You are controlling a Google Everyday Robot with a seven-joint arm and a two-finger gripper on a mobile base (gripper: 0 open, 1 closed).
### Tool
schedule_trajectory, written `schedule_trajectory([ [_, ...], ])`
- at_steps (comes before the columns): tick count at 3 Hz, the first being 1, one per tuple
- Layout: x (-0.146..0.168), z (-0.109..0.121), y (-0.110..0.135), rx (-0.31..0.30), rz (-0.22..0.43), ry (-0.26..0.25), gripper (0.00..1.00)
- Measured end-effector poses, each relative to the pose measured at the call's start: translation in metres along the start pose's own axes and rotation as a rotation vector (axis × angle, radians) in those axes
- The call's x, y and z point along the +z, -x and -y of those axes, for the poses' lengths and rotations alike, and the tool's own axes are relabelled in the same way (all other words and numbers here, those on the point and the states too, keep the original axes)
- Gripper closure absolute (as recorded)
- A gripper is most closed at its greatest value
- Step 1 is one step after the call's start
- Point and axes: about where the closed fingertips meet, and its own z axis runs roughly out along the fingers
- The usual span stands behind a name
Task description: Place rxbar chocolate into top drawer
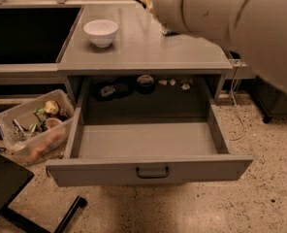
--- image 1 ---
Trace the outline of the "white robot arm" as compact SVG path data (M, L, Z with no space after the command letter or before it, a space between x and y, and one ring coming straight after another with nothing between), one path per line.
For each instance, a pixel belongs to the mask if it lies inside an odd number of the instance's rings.
M232 50L287 93L287 0L140 0L166 28Z

